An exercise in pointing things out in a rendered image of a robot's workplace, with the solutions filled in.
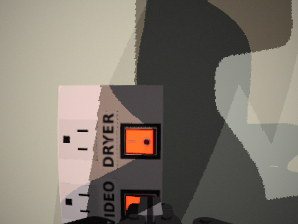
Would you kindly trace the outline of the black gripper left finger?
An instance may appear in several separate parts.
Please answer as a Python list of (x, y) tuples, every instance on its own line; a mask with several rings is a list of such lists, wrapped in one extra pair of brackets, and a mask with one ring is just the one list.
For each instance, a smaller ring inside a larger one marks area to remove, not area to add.
[[(107, 224), (107, 219), (91, 216), (64, 224)], [(150, 197), (140, 197), (139, 203), (128, 205), (118, 224), (150, 224)]]

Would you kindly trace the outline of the white power strip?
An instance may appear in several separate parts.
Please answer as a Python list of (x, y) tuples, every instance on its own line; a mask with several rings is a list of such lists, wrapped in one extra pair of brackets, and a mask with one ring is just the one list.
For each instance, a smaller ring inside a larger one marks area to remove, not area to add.
[(162, 168), (163, 85), (59, 86), (62, 224), (118, 224), (139, 197), (162, 203)]

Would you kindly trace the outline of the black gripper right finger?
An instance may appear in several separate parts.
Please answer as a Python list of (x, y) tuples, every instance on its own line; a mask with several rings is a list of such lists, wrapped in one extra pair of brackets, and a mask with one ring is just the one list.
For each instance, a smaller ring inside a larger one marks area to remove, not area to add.
[[(173, 208), (168, 203), (161, 204), (160, 197), (150, 197), (150, 224), (182, 224), (174, 215)], [(232, 224), (210, 217), (200, 217), (193, 224)]]

